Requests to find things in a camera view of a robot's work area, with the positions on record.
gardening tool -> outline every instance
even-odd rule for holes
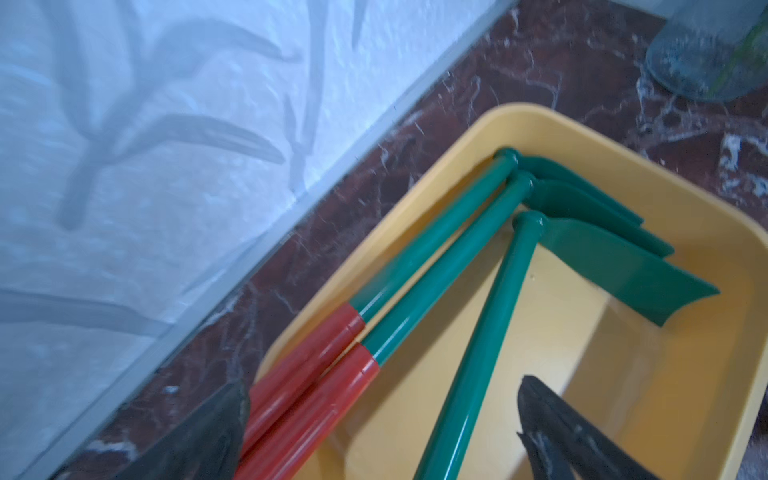
[[[673,251],[669,245],[635,227],[642,223],[638,215],[567,168],[543,157],[523,157],[511,148],[501,149],[484,174],[459,199],[450,204],[348,303],[328,315],[285,359],[251,388],[251,414],[242,455],[247,454],[259,437],[341,355],[362,332],[365,324],[501,186],[507,176],[518,168],[518,164],[536,172],[535,175],[546,182],[540,185],[530,200],[534,205],[546,203],[563,209],[559,214],[554,210],[549,212],[552,216],[569,215],[569,198],[580,194],[582,200],[574,203],[583,207],[583,214],[591,212],[590,221],[595,220],[595,217],[607,219],[613,223],[613,231],[643,237],[643,240],[629,240],[643,244],[660,255]],[[558,194],[558,189],[563,189],[563,193]]]
[[[275,428],[258,441],[241,462],[236,478],[290,478],[362,394],[378,373],[380,366],[389,359],[515,208],[524,200],[537,198],[539,185],[547,185],[547,180],[539,181],[528,172],[518,172],[515,179],[394,305],[366,338],[348,351],[280,419]],[[591,199],[579,190],[572,193],[574,196],[568,197],[570,203],[578,203],[584,198]],[[548,205],[544,200],[539,203],[542,207]],[[578,213],[581,209],[574,208],[573,211]],[[627,226],[621,222],[625,219],[612,210],[607,210],[606,215],[610,218],[604,221],[605,224]],[[647,235],[650,235],[647,232],[633,232],[629,227],[624,233],[628,237],[643,241],[647,241]],[[663,262],[656,254],[635,248]]]
[[[536,211],[518,215],[515,236],[414,478],[458,477],[537,243],[658,326],[682,306],[719,293],[709,283],[594,225],[549,219]]]
[[[522,440],[535,480],[659,480],[541,380],[526,375],[518,390]]]

green metal handle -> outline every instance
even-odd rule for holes
[[[518,156],[497,154],[484,174],[382,268],[349,303],[369,322],[445,241],[501,186]]]
[[[458,477],[525,273],[546,223],[546,217],[533,211],[515,218],[515,237],[464,351],[414,478]]]
[[[518,172],[514,181],[373,327],[362,344],[373,354],[379,365],[383,365],[395,352],[515,208],[530,194],[534,181],[530,173]]]

red plastic grip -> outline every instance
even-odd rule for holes
[[[250,417],[241,458],[365,327],[357,310],[344,303],[250,388]]]
[[[292,478],[378,373],[368,349],[356,344],[262,437],[235,480]]]

dark red marble tile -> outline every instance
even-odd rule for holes
[[[384,215],[485,111],[552,107],[720,195],[768,227],[768,88],[698,104],[643,66],[660,18],[604,0],[523,0],[504,14],[307,215],[271,257],[62,470],[109,478],[264,353]],[[766,478],[768,402],[739,478]]]

tool handle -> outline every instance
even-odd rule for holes
[[[517,169],[518,155],[501,152],[464,193],[349,300],[367,322]]]
[[[379,373],[357,343],[243,459],[234,480],[287,480],[312,455]]]
[[[251,387],[250,418],[241,457],[333,364],[365,326],[357,310],[344,303]]]
[[[458,477],[525,273],[545,225],[546,219],[539,212],[526,212],[515,219],[515,236],[499,267],[414,478],[453,480]]]

